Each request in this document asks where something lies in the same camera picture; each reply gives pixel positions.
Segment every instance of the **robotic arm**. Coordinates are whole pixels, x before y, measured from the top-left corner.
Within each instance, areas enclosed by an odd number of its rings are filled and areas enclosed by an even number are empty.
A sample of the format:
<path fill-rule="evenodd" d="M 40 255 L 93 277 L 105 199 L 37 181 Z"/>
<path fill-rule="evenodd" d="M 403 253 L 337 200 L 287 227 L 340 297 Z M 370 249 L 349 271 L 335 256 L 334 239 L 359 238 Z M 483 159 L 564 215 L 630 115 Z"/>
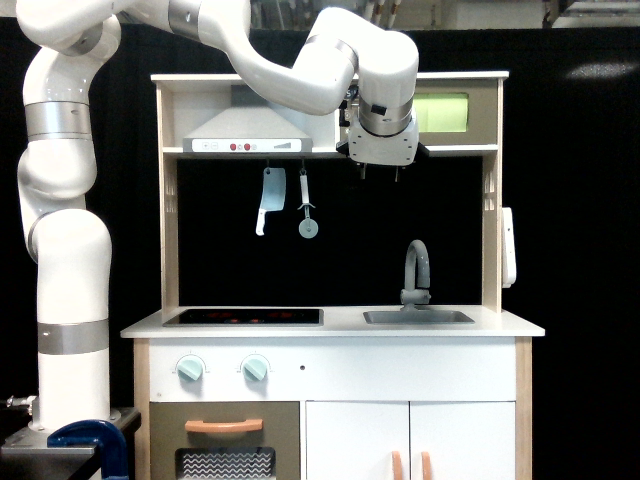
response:
<path fill-rule="evenodd" d="M 327 8 L 318 15 L 289 69 L 265 60 L 249 43 L 248 0 L 76 3 L 57 0 L 43 5 L 38 0 L 20 0 L 20 26 L 35 43 L 66 54 L 87 50 L 96 41 L 99 24 L 126 10 L 143 23 L 224 51 L 260 96 L 312 115 L 335 111 L 358 74 L 359 107 L 349 142 L 352 149 L 357 145 L 357 160 L 381 165 L 413 161 L 418 142 L 417 125 L 412 122 L 418 50 L 402 33 L 381 30 L 346 10 Z M 390 140 L 402 132 L 403 138 Z"/>
<path fill-rule="evenodd" d="M 34 426 L 45 430 L 110 415 L 111 241 L 104 224 L 85 210 L 84 194 L 96 176 L 88 90 L 118 48 L 114 14 L 120 11 L 223 50 L 259 95 L 308 114 L 335 111 L 358 74 L 351 157 L 408 165 L 418 145 L 415 44 L 345 10 L 318 15 L 289 69 L 262 58 L 249 43 L 249 0 L 18 0 L 20 27 L 43 46 L 24 83 L 29 145 L 18 187 L 25 242 L 38 262 L 41 417 Z"/>

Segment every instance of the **blue clamp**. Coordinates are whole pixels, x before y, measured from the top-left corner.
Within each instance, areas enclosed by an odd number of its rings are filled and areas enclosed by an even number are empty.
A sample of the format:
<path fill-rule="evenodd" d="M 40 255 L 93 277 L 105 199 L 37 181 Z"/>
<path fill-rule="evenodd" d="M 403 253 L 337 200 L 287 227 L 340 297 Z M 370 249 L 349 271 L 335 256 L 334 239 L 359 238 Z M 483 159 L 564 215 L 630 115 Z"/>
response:
<path fill-rule="evenodd" d="M 103 480 L 129 480 L 127 442 L 113 423 L 82 420 L 70 423 L 47 438 L 47 447 L 96 445 L 100 450 Z"/>

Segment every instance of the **oven handle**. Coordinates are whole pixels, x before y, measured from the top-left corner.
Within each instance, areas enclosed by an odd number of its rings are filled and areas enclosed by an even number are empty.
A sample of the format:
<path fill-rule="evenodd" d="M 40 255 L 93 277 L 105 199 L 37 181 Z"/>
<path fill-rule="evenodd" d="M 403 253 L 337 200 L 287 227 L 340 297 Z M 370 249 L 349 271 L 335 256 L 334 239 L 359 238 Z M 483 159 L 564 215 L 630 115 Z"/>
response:
<path fill-rule="evenodd" d="M 262 419 L 251 418 L 244 422 L 232 423 L 206 423 L 202 420 L 189 420 L 184 424 L 187 432 L 195 433 L 233 433 L 255 432 L 262 430 Z"/>

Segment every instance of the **zigzag pattern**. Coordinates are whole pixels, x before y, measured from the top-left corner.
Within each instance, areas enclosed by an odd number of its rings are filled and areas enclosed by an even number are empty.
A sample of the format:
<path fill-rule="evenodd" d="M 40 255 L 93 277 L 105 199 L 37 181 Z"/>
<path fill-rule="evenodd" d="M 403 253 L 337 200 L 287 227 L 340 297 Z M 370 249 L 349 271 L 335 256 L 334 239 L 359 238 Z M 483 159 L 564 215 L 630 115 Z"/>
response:
<path fill-rule="evenodd" d="M 182 478 L 215 480 L 269 479 L 273 453 L 184 453 Z"/>

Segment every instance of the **white cabinet door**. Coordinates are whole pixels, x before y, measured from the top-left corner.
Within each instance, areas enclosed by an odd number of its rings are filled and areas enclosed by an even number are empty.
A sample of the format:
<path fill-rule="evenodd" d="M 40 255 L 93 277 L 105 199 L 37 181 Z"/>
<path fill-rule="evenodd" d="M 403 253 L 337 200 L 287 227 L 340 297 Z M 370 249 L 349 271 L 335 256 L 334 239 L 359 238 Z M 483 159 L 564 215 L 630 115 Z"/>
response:
<path fill-rule="evenodd" d="M 307 402 L 308 480 L 409 480 L 407 402 Z"/>
<path fill-rule="evenodd" d="M 411 478 L 515 480 L 515 402 L 411 403 Z"/>

